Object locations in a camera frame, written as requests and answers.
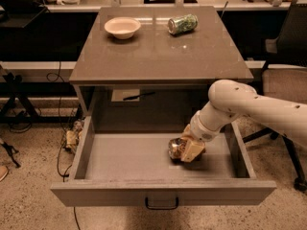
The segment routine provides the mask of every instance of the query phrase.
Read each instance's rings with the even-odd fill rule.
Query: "soda can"
[[[198,26],[198,18],[193,14],[170,18],[168,22],[169,33],[178,35],[194,30]]]

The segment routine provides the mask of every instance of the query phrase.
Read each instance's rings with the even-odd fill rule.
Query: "drawer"
[[[52,192],[66,206],[256,205],[276,187],[260,181],[236,123],[206,144],[199,161],[174,163],[168,142],[180,133],[102,133],[85,119],[68,182]]]

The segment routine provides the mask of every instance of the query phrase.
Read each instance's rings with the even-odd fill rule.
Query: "drawer handle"
[[[175,210],[175,209],[179,206],[179,198],[176,197],[176,199],[175,199],[175,205],[169,207],[169,206],[151,206],[151,205],[149,204],[148,198],[146,197],[146,198],[145,198],[145,205],[146,205],[146,208],[149,209],[149,210],[159,210],[159,211]]]

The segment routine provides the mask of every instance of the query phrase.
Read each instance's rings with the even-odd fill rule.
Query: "desk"
[[[198,16],[197,29],[169,35],[168,19],[186,13]],[[114,16],[133,16],[142,28],[117,40],[104,30]],[[221,78],[252,75],[213,7],[102,8],[70,78],[86,115],[83,137],[69,183],[51,190],[67,206],[259,204],[275,184],[256,180],[235,124],[206,145],[200,162],[176,165],[167,154],[207,101],[205,85]],[[154,92],[114,101],[116,90],[131,87]]]
[[[168,33],[170,17],[195,14],[190,34]],[[116,16],[137,18],[141,29],[128,40],[107,34]],[[101,8],[71,75],[73,84],[208,84],[216,79],[252,81],[252,74],[213,7]]]

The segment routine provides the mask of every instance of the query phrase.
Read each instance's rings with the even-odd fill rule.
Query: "concrete floor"
[[[241,118],[243,133],[260,126]],[[34,124],[24,133],[0,125],[0,136],[19,153],[17,169],[4,149],[0,164],[10,172],[0,182],[0,229],[78,229],[74,209],[65,207],[50,191],[52,182],[62,181],[57,172],[72,163],[74,154],[59,153],[63,129],[60,124]],[[278,138],[263,137],[247,144],[248,155],[258,179],[274,180],[277,189],[257,206],[179,207],[173,211],[150,211],[145,207],[76,208],[80,229],[306,229],[307,195],[293,188],[295,171]],[[306,167],[307,151],[299,149]]]

